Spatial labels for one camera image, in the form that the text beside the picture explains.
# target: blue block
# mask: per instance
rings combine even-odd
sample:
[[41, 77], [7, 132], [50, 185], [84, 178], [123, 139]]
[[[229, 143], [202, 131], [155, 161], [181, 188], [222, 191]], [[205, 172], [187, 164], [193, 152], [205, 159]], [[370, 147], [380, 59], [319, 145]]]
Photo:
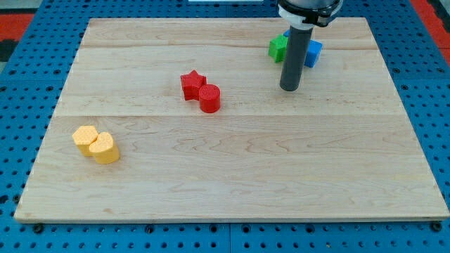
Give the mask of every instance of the blue block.
[[317, 61], [319, 60], [321, 50], [322, 50], [322, 43], [311, 40], [309, 42], [307, 58], [304, 61], [304, 65], [307, 67], [314, 67]]

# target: wood grain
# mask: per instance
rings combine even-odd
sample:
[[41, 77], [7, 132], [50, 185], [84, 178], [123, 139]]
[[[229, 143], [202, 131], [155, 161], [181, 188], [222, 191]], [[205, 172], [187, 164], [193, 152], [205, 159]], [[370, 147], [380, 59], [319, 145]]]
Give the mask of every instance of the wood grain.
[[[281, 19], [93, 19], [15, 212], [25, 223], [341, 222], [449, 216], [363, 18], [315, 29], [300, 90], [268, 57]], [[221, 88], [207, 115], [180, 74]], [[80, 125], [119, 161], [80, 156]]]

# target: blue pegboard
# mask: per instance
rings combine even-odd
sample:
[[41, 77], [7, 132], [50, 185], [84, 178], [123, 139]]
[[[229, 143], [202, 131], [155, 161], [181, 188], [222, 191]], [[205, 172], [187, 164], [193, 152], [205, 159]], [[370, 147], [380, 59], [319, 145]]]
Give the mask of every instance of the blue pegboard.
[[[340, 15], [367, 18], [450, 204], [449, 66], [407, 0], [345, 0]], [[0, 75], [0, 252], [450, 252], [449, 221], [107, 226], [15, 222], [16, 202], [89, 18], [276, 16], [276, 0], [248, 5], [44, 0]]]

